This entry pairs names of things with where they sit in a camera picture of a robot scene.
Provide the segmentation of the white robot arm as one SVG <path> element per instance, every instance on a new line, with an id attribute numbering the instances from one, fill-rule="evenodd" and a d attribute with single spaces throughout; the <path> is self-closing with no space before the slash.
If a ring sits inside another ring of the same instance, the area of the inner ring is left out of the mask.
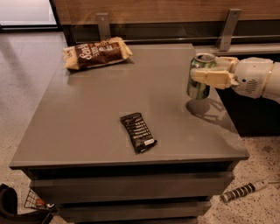
<path id="1" fill-rule="evenodd" d="M 280 102 L 280 62 L 250 57 L 215 57 L 214 67 L 192 68 L 194 81 L 212 88 L 232 88 L 238 95 Z"/>

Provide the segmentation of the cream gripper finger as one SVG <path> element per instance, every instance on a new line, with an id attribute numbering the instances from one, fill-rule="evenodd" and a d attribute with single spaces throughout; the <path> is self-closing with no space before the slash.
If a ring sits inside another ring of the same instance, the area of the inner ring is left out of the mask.
<path id="1" fill-rule="evenodd" d="M 213 88 L 225 89 L 239 85 L 236 76 L 227 70 L 193 68 L 190 75 L 194 81 Z"/>
<path id="2" fill-rule="evenodd" d="M 239 60 L 236 57 L 216 57 L 216 65 L 224 70 L 233 72 L 236 69 Z"/>

